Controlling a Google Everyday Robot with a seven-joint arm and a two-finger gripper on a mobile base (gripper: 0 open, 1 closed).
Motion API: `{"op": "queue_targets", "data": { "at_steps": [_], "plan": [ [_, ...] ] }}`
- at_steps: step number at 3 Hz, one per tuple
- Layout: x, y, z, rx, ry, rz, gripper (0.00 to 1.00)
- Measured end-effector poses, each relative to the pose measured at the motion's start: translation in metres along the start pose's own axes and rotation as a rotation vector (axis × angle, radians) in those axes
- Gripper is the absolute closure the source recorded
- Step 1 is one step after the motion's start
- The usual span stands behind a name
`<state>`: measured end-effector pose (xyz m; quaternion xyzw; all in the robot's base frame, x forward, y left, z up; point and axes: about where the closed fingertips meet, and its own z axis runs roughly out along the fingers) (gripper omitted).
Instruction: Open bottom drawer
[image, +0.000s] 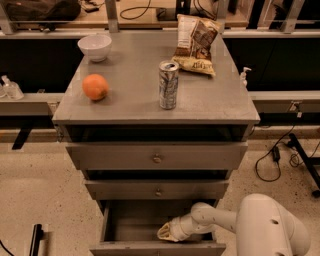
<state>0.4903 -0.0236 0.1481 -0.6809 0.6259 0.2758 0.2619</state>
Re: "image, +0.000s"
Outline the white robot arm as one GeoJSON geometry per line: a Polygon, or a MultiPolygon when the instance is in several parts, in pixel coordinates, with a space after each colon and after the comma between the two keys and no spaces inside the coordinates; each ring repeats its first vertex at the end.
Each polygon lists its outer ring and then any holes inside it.
{"type": "Polygon", "coordinates": [[[237,256],[305,256],[311,246],[305,225],[264,194],[244,197],[236,212],[198,202],[188,214],[165,223],[157,236],[179,242],[193,234],[209,233],[214,225],[236,235],[237,256]]]}

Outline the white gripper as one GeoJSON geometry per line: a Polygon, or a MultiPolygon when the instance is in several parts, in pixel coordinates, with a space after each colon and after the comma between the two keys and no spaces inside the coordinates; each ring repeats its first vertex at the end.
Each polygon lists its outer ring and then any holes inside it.
{"type": "Polygon", "coordinates": [[[184,241],[193,234],[193,219],[190,215],[173,218],[165,223],[158,231],[157,237],[160,240],[178,242],[184,241]]]}

